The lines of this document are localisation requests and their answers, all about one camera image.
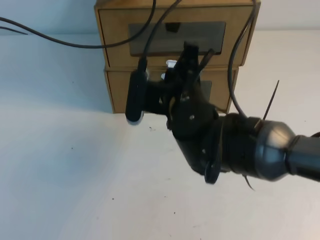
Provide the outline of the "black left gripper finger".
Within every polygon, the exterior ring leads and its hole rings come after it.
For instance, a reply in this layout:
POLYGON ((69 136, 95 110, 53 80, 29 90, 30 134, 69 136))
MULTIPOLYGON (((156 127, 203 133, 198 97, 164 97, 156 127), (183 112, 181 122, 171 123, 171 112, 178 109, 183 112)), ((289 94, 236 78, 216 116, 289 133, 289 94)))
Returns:
POLYGON ((195 72, 199 66, 199 47, 185 41, 183 51, 176 62, 176 71, 179 75, 186 75, 188 71, 195 72))

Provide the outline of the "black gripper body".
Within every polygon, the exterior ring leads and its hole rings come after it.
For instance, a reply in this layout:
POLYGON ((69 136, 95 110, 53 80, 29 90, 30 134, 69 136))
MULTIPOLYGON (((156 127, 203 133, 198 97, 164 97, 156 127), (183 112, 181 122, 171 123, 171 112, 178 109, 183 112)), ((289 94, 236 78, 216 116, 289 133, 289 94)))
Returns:
POLYGON ((222 168, 220 131, 216 129, 219 114, 205 97, 197 74, 185 76, 169 68, 161 81, 164 91, 159 105, 167 117, 167 129, 175 138, 188 165, 215 184, 222 168))

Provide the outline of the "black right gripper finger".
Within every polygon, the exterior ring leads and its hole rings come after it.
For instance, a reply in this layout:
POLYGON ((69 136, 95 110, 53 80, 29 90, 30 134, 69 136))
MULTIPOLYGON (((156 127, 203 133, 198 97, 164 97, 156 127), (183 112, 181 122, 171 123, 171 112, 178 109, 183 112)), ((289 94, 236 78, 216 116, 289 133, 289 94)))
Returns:
POLYGON ((201 62, 199 63, 199 66, 198 66, 199 73, 202 72, 202 70, 207 66, 207 64, 209 63, 209 61, 214 55, 215 55, 215 51, 212 48, 210 48, 202 58, 201 62))

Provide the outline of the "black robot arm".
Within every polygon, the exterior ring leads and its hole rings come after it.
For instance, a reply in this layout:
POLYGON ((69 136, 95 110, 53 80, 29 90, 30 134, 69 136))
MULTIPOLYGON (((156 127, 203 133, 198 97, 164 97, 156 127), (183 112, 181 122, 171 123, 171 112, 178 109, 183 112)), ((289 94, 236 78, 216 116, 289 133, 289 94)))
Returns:
POLYGON ((320 179, 320 140, 296 135, 285 123, 237 113, 220 116, 203 95, 199 48, 185 43, 165 80, 175 85, 168 128, 193 171, 214 184, 232 172, 266 181, 286 175, 320 179))

